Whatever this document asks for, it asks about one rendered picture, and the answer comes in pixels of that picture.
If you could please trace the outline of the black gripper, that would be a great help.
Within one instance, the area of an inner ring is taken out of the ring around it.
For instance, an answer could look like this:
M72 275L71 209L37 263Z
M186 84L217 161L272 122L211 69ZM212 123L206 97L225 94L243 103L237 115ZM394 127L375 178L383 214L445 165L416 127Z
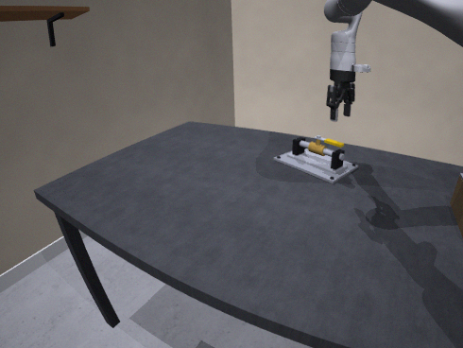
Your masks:
M355 99L355 84L351 82L355 82L355 72L330 69L330 80L334 81L334 85L328 85L326 106L331 108L330 120L336 122L338 107L343 100L346 103L343 114L351 116L351 104Z

